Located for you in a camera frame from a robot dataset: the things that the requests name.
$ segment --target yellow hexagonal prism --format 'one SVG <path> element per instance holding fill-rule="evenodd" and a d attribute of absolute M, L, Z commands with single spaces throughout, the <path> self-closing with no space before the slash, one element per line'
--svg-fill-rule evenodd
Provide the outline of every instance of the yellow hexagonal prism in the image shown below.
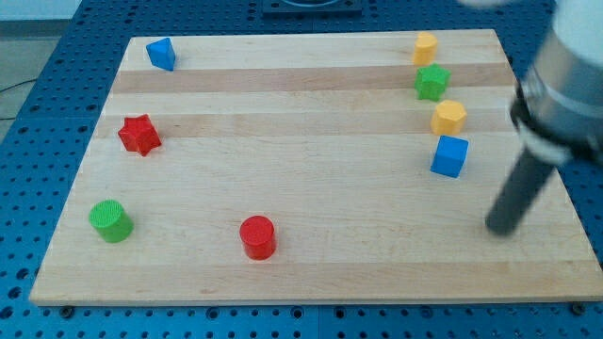
<path fill-rule="evenodd" d="M 454 136 L 461 133 L 467 112 L 463 104 L 445 100 L 435 107 L 432 117 L 432 132 L 437 136 Z"/>
<path fill-rule="evenodd" d="M 432 33 L 419 32 L 415 41 L 413 63 L 417 66 L 427 66 L 435 59 L 437 38 Z"/>

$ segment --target blue pegboard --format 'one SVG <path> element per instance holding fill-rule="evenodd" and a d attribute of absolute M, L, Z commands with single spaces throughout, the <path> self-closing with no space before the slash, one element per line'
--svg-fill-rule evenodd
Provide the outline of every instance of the blue pegboard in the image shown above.
<path fill-rule="evenodd" d="M 27 296 L 132 36 L 494 28 L 523 75 L 552 0 L 492 10 L 453 0 L 365 0 L 362 15 L 263 18 L 257 0 L 84 0 L 0 146 L 3 338 L 601 338 L 603 303 L 214 308 L 38 308 Z M 599 261 L 603 170 L 562 169 Z"/>

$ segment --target wood grain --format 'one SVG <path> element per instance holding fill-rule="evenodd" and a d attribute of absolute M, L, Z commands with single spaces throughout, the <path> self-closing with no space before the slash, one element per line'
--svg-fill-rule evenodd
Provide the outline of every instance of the wood grain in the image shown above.
<path fill-rule="evenodd" d="M 436 103 L 418 101 L 415 32 L 175 37 L 177 70 L 130 41 L 30 299 L 39 305 L 466 303 L 599 300 L 603 273 L 558 175 L 519 231 L 483 218 L 521 145 L 514 78 L 489 30 L 436 31 L 464 103 L 458 179 L 429 171 Z M 148 113 L 145 158 L 116 132 Z M 87 223 L 119 200 L 135 231 Z M 241 221 L 276 225 L 248 259 Z"/>

